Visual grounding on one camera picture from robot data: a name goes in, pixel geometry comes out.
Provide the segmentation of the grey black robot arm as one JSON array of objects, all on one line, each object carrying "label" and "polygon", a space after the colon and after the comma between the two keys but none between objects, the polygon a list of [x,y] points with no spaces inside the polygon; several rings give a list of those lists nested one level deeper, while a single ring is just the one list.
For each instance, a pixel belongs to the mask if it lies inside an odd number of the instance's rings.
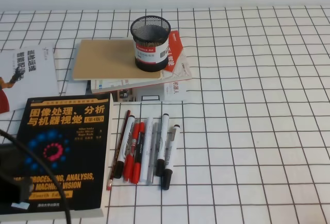
[{"label": "grey black robot arm", "polygon": [[32,192],[31,179],[14,179],[23,161],[23,153],[13,144],[1,144],[1,207],[24,202]]}]

